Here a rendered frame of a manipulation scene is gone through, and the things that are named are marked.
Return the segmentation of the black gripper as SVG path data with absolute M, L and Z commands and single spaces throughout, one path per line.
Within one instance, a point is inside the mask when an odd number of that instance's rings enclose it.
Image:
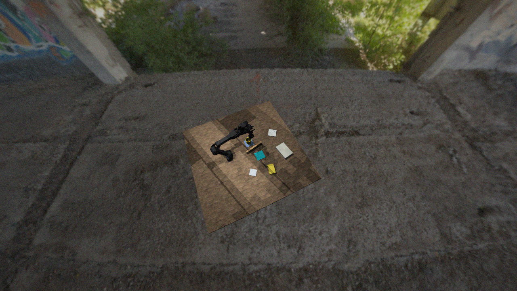
M 244 123 L 244 124 L 248 124 L 248 122 L 247 122 L 247 121 L 244 121 L 243 123 Z M 253 129 L 253 130 L 255 130 L 255 129 Z M 249 137 L 250 139 L 254 137 L 254 135 L 253 135 L 253 130 L 251 130 L 250 132 L 248 132 L 248 134 L 249 134 L 249 135 L 248 135 L 248 137 Z M 247 130 L 244 130 L 244 134 L 247 134 Z

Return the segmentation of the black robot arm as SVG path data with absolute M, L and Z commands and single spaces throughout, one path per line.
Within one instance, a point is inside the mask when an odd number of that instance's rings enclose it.
M 253 129 L 253 127 L 250 124 L 244 124 L 240 123 L 238 128 L 234 128 L 227 136 L 222 138 L 221 140 L 216 141 L 214 144 L 212 144 L 210 151 L 212 151 L 213 155 L 221 154 L 224 155 L 227 158 L 227 161 L 233 161 L 233 154 L 230 150 L 224 151 L 220 150 L 220 147 L 222 144 L 226 143 L 227 141 L 231 139 L 235 139 L 240 137 L 240 135 L 244 134 L 244 130 L 247 130 L 247 133 L 250 132 Z M 236 132 L 237 131 L 237 132 Z M 216 145 L 216 147 L 215 147 Z

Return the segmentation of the brown wooden board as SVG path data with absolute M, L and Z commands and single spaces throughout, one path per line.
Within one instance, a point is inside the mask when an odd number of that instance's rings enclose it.
M 247 155 L 249 153 L 251 153 L 253 150 L 255 150 L 256 148 L 260 147 L 262 145 L 262 142 L 259 142 L 257 143 L 255 146 L 253 146 L 252 148 L 248 149 L 246 152 L 247 152 Z

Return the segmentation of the yellow rectangular block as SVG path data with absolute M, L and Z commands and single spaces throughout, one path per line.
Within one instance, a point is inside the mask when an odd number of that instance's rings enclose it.
M 274 168 L 274 164 L 268 164 L 267 168 L 269 170 L 269 175 L 276 174 L 276 171 L 275 171 L 275 168 Z

